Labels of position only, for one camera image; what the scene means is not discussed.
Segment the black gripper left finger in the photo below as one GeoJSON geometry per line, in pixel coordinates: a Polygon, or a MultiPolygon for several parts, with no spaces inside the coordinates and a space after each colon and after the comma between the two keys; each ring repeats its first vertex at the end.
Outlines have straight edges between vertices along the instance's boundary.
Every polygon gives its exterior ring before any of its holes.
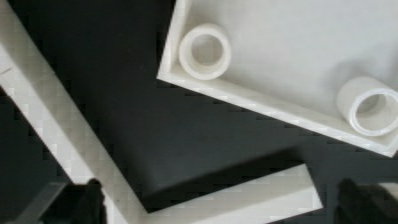
{"type": "Polygon", "coordinates": [[[106,224],[101,183],[67,185],[38,218],[40,224],[106,224]]]}

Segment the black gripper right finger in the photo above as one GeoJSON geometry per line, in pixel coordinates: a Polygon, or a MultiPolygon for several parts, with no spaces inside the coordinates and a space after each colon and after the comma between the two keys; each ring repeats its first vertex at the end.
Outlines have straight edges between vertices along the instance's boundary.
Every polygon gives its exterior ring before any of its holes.
{"type": "Polygon", "coordinates": [[[335,224],[398,224],[398,183],[337,185],[335,224]]]}

